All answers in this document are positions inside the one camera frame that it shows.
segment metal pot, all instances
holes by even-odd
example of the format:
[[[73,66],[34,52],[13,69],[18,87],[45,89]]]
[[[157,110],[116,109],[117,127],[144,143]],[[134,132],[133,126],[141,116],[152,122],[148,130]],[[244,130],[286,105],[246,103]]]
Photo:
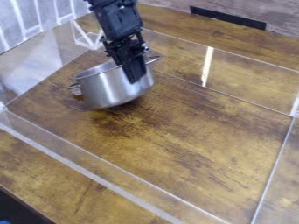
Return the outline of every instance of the metal pot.
[[[133,84],[126,78],[121,66],[116,66],[110,59],[104,64],[77,73],[76,84],[69,86],[74,95],[82,95],[84,102],[93,109],[105,109],[130,102],[142,95],[154,85],[154,78],[149,65],[160,57],[152,57],[145,62],[145,75]]]

